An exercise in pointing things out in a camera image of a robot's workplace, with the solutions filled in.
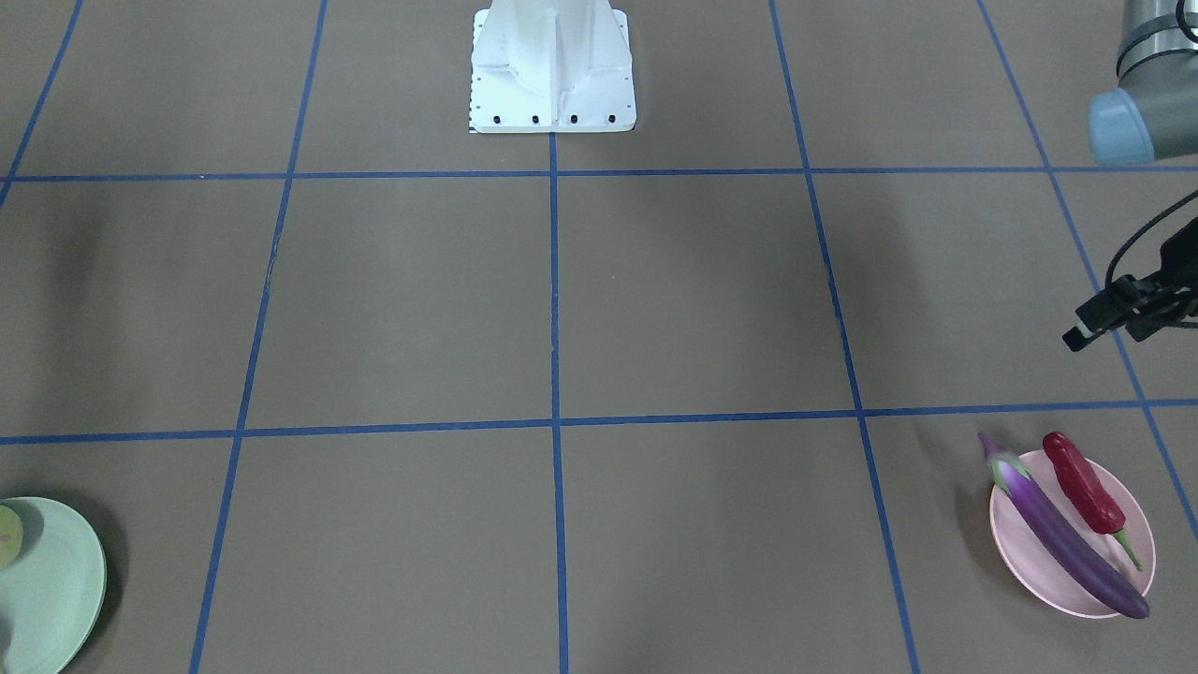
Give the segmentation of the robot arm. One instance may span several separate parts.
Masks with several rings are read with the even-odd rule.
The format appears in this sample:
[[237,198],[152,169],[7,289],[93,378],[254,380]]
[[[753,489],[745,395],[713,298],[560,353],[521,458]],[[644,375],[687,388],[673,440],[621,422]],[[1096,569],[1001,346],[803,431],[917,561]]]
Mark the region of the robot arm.
[[[1099,166],[1146,166],[1197,153],[1197,43],[1193,1],[1126,1],[1117,57],[1117,89],[1089,108],[1089,148]],[[1120,261],[1144,235],[1194,193],[1135,230],[1112,256],[1097,293],[1075,310],[1061,334],[1071,351],[1112,330],[1136,342],[1158,330],[1193,330],[1197,306],[1197,223],[1191,219],[1160,245],[1160,266],[1146,277],[1117,277]]]

